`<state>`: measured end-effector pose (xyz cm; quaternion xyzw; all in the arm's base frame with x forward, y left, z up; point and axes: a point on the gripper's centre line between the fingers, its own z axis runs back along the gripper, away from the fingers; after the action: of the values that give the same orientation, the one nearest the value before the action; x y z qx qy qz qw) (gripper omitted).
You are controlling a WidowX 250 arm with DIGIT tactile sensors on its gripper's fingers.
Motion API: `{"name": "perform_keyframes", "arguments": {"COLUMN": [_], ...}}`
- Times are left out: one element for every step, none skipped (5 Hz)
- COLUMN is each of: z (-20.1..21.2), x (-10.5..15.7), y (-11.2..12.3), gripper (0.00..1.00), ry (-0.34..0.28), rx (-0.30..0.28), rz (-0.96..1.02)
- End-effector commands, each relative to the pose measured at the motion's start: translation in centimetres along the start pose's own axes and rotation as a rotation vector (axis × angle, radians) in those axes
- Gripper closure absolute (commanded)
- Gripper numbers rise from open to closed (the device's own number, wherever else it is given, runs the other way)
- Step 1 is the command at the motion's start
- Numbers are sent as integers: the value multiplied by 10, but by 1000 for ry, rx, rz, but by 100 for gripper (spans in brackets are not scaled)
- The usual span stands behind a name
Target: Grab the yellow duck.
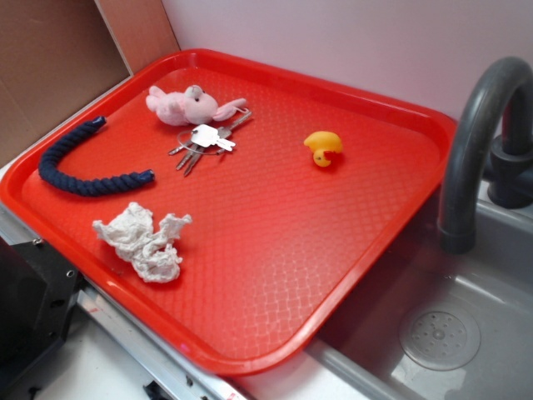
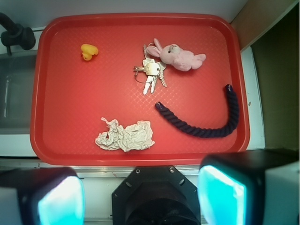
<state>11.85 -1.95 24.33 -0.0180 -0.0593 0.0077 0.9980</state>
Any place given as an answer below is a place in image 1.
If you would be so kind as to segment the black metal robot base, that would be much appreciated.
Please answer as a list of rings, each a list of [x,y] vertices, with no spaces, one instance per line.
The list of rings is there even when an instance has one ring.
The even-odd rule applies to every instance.
[[[82,275],[49,243],[1,241],[1,396],[67,340]]]

